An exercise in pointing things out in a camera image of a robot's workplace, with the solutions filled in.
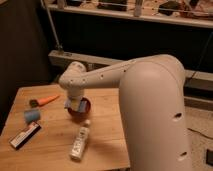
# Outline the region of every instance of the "plastic bottle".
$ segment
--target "plastic bottle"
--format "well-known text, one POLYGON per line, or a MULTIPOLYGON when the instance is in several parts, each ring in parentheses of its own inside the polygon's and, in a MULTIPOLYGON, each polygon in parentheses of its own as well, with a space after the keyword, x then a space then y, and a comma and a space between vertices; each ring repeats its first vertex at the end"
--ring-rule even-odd
POLYGON ((71 159, 80 161, 83 156, 83 152, 89 137, 89 126, 90 120, 86 120, 84 125, 80 128, 77 137, 73 143, 72 149, 70 151, 71 159))

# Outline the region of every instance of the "wire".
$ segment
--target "wire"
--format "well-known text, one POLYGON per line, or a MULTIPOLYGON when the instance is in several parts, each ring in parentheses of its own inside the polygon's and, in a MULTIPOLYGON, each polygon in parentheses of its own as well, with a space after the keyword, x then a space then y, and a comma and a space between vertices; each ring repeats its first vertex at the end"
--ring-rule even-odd
POLYGON ((210 137, 210 136, 208 136, 208 135, 205 135, 205 134, 203 134, 202 132, 199 132, 199 131, 194 130, 194 129, 192 129, 192 128, 187 128, 187 129, 188 129, 189 131, 192 131, 192 132, 194 132, 194 133, 199 134, 199 135, 202 136, 202 137, 205 137, 205 138, 207 138, 207 139, 213 140, 213 137, 210 137))
POLYGON ((202 50, 201 57, 200 57, 200 60, 198 61, 198 64, 197 64, 197 67, 196 67, 195 71, 193 72, 191 77, 186 80, 185 85, 188 84, 194 78, 195 74, 198 72, 198 70, 199 70, 199 68, 200 68, 200 66, 201 66, 201 64, 203 62, 203 59, 204 59, 204 57, 206 55, 206 51, 207 51, 207 49, 209 47, 209 42, 211 41, 212 36, 213 36, 213 31, 210 33, 210 35, 209 35, 209 37, 208 37, 208 39, 206 41, 206 44, 205 44, 205 46, 204 46, 204 48, 202 50))

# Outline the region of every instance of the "toy carrot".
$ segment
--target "toy carrot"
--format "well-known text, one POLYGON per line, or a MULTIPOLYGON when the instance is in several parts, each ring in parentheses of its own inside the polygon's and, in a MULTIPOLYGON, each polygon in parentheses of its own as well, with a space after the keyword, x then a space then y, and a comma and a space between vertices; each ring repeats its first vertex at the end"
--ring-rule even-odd
POLYGON ((37 106, 44 106, 45 104, 57 99, 60 95, 54 95, 49 97, 44 97, 40 99, 32 99, 30 100, 30 106, 31 107, 37 107, 37 106))

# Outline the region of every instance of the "wooden table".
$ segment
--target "wooden table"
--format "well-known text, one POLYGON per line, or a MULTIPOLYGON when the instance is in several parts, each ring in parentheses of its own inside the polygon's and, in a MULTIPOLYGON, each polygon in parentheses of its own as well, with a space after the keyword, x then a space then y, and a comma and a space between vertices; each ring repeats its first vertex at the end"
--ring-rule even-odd
POLYGON ((0 137, 0 170, 66 171, 110 170, 129 167, 118 106, 117 89, 86 90, 92 109, 90 141, 82 162, 70 160, 69 151, 82 123, 76 123, 63 108, 66 93, 58 85, 20 88, 0 137), (60 97, 43 106, 42 129, 20 150, 9 140, 26 127, 23 112, 30 109, 29 100, 49 95, 60 97))

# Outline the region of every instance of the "wall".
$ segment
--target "wall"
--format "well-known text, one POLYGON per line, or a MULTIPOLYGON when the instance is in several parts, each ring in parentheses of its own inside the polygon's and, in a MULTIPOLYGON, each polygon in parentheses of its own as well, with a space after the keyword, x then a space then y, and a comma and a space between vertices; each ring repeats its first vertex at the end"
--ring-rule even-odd
POLYGON ((39 6, 39 0, 8 0, 0 6, 0 128, 19 87, 52 79, 39 6))
MULTIPOLYGON (((168 53, 187 69, 197 69, 202 50, 213 29, 53 12, 65 51, 115 59, 168 53)), ((213 40, 199 67, 213 72, 213 40)))

